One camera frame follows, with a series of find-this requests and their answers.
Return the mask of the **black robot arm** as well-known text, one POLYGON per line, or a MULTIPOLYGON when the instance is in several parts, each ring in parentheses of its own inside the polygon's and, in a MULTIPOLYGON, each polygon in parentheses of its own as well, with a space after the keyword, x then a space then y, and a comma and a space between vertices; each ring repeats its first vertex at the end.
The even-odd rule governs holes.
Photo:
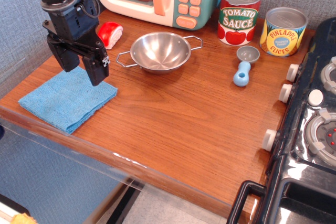
POLYGON ((99 25, 98 0, 41 0, 50 19, 44 21, 47 43, 65 72, 83 62, 93 86, 109 75, 109 57, 96 28, 99 25))

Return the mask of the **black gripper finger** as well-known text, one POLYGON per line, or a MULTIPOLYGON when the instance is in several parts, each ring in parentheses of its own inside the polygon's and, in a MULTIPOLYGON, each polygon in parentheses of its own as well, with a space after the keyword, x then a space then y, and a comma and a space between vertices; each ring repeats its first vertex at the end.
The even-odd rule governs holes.
POLYGON ((62 43, 54 40, 51 35, 47 36, 47 44, 57 62, 65 72, 70 72, 79 65, 78 55, 69 49, 64 48, 62 43))
POLYGON ((109 56, 105 50, 88 52, 82 56, 85 70, 93 86, 99 85, 109 76, 109 56))

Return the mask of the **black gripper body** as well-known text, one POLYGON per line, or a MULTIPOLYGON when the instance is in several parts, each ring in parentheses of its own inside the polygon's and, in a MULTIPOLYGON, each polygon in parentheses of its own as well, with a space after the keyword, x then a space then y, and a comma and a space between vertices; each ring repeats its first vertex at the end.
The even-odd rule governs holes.
POLYGON ((41 2, 50 20, 44 27, 54 40, 79 56, 88 52, 105 50, 96 33, 99 24, 95 0, 58 0, 56 3, 41 2))

